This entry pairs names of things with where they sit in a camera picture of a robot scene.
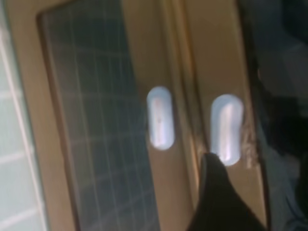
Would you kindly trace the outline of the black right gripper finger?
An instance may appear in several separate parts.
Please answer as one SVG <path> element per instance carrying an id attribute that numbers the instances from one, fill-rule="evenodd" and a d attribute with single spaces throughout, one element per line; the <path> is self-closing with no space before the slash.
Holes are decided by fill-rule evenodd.
<path id="1" fill-rule="evenodd" d="M 201 160 L 199 201 L 190 231 L 264 231 L 265 227 L 233 188 L 219 157 Z"/>

